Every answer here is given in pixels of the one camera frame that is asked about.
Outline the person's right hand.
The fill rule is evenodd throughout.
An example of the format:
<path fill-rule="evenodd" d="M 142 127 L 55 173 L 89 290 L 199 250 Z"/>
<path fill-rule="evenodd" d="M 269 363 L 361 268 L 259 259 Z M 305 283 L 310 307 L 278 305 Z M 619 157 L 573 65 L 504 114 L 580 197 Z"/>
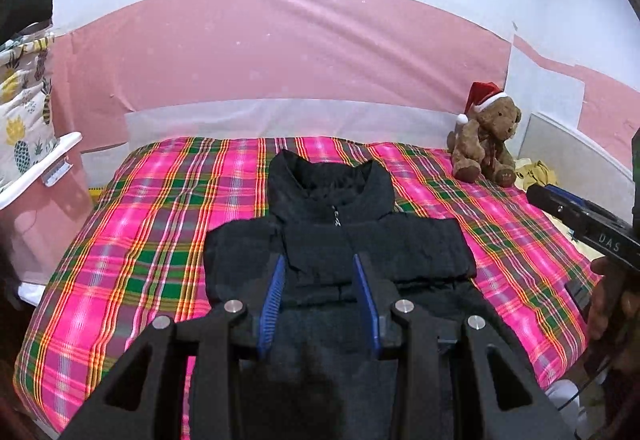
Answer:
<path fill-rule="evenodd" d="M 606 257 L 591 261 L 590 269 L 600 276 L 591 294 L 587 319 L 588 344 L 597 342 L 610 327 L 612 314 L 620 309 L 629 322 L 630 337 L 625 348 L 612 362 L 612 368 L 629 376 L 639 371 L 639 293 L 626 290 L 620 296 L 614 295 L 613 282 L 620 274 L 617 264 L 611 264 Z"/>

